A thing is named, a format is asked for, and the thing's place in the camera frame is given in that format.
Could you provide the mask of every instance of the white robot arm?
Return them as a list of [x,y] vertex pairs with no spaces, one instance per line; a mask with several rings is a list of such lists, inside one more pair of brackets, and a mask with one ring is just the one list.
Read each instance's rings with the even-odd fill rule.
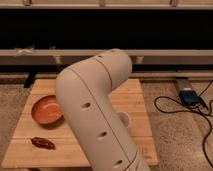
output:
[[108,94],[128,79],[132,63],[119,49],[65,68],[56,97],[94,171],[149,171]]

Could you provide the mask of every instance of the bowl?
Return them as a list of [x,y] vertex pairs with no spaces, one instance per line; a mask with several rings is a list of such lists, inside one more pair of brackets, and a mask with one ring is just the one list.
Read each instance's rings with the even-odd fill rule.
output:
[[55,95],[39,99],[32,108],[32,118],[39,124],[52,124],[63,116]]

